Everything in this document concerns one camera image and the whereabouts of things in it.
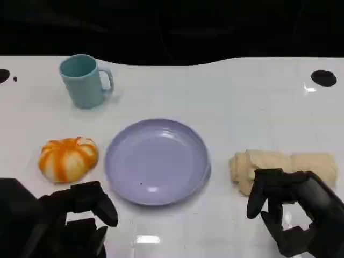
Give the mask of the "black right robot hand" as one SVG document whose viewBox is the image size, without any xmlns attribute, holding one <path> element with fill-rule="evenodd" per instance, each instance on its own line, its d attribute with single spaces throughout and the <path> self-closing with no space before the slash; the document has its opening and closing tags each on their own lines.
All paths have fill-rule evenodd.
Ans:
<svg viewBox="0 0 344 258">
<path fill-rule="evenodd" d="M 311 219 L 307 230 L 282 227 L 284 204 L 298 203 Z M 343 202 L 315 173 L 257 169 L 247 203 L 247 218 L 260 215 L 285 257 L 343 257 Z"/>
</svg>

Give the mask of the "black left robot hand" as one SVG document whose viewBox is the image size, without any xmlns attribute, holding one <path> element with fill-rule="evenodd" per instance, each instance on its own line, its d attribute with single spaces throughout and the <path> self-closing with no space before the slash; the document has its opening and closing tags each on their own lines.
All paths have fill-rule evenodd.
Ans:
<svg viewBox="0 0 344 258">
<path fill-rule="evenodd" d="M 118 213 L 99 181 L 36 198 L 1 178 L 1 257 L 106 257 L 104 240 Z"/>
</svg>

